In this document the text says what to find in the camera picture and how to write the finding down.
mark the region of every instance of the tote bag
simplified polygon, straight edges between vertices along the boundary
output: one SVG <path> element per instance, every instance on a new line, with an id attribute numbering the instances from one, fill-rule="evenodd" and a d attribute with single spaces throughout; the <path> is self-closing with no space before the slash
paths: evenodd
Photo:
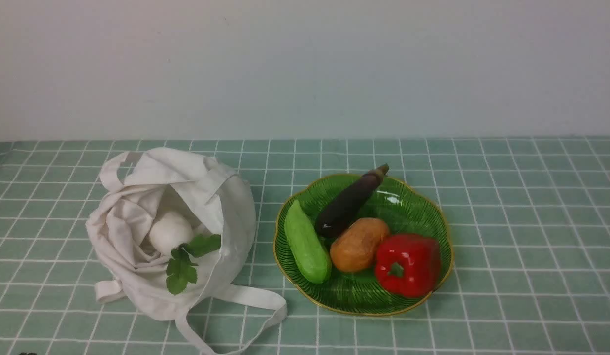
<path id="1" fill-rule="evenodd" d="M 123 163 L 132 163 L 134 168 L 120 179 Z M 108 193 L 91 213 L 86 228 L 112 280 L 95 284 L 98 301 L 127 297 L 155 320 L 174 320 L 185 339 L 206 355 L 216 352 L 189 326 L 187 315 L 207 297 L 274 310 L 253 339 L 227 354 L 241 353 L 263 330 L 283 321 L 287 315 L 283 297 L 231 284 L 242 270 L 256 227 L 250 187 L 235 170 L 212 157 L 156 148 L 145 153 L 127 151 L 110 159 L 100 171 L 100 181 Z M 145 249 L 157 213 L 172 209 L 185 216 L 195 231 L 222 238 L 219 250 L 191 258 L 197 263 L 197 283 L 178 295 L 170 293 L 165 283 L 169 256 Z"/>

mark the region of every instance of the green ceramic plate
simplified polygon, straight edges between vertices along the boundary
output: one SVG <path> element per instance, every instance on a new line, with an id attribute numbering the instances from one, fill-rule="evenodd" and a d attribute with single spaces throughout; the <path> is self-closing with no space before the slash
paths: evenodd
<path id="1" fill-rule="evenodd" d="M 339 192 L 359 179 L 360 175 L 336 174 L 322 177 L 285 202 L 276 221 L 274 255 L 276 263 L 287 279 L 312 302 L 321 307 L 354 315 L 391 315 L 405 312 L 423 303 L 423 298 L 406 298 L 387 292 L 375 280 L 373 269 L 356 274 L 345 274 L 335 268 L 328 281 L 312 284 L 301 275 L 285 238 L 283 223 L 294 200 L 301 202 L 303 211 L 312 223 L 316 216 Z M 384 220 L 391 233 L 415 232 L 431 236 L 441 247 L 442 271 L 438 286 L 451 272 L 454 253 L 449 238 L 449 227 L 441 210 L 430 200 L 418 195 L 403 182 L 392 177 L 384 182 L 359 211 L 357 218 L 372 216 Z M 328 248 L 329 241 L 323 241 Z"/>

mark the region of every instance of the plastic vegetable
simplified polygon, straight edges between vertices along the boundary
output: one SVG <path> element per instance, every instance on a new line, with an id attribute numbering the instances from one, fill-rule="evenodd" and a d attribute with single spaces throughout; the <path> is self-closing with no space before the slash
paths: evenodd
<path id="1" fill-rule="evenodd" d="M 179 247 L 170 251 L 171 259 L 167 263 L 167 290 L 172 294 L 183 292 L 187 283 L 197 283 L 198 274 L 189 256 L 199 258 L 211 251 L 218 250 L 222 245 L 222 236 L 213 234 L 211 236 L 203 236 L 198 234 L 194 236 L 189 243 L 183 243 Z"/>
<path id="2" fill-rule="evenodd" d="M 332 274 L 332 261 L 323 248 L 309 217 L 295 200 L 285 217 L 285 237 L 290 245 L 296 267 L 313 284 L 322 284 Z"/>
<path id="3" fill-rule="evenodd" d="M 360 218 L 338 239 L 329 251 L 334 266 L 342 272 L 359 272 L 373 265 L 377 246 L 390 229 L 381 219 Z"/>
<path id="4" fill-rule="evenodd" d="M 336 238 L 352 222 L 357 212 L 371 197 L 388 172 L 388 164 L 373 169 L 341 191 L 316 218 L 316 232 L 326 238 Z"/>
<path id="5" fill-rule="evenodd" d="M 172 249 L 193 239 L 193 231 L 180 213 L 167 211 L 156 217 L 148 238 L 154 249 L 161 254 L 172 256 Z"/>
<path id="6" fill-rule="evenodd" d="M 438 242 L 420 234 L 386 238 L 375 260 L 375 277 L 382 288 L 404 297 L 425 296 L 434 290 L 441 274 Z"/>

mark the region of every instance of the purple eggplant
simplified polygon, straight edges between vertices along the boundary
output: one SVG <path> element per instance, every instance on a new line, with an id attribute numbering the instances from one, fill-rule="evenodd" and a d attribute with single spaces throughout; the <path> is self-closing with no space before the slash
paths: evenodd
<path id="1" fill-rule="evenodd" d="M 388 164 L 369 170 L 348 188 L 341 191 L 318 214 L 314 229 L 325 238 L 336 238 L 349 227 L 357 212 L 382 184 Z"/>

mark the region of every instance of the red bell pepper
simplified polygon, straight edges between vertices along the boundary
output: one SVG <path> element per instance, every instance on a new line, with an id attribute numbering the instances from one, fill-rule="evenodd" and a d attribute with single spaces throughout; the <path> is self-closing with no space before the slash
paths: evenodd
<path id="1" fill-rule="evenodd" d="M 423 297 L 433 291 L 441 274 L 439 243 L 420 234 L 386 238 L 375 255 L 375 278 L 388 292 Z"/>

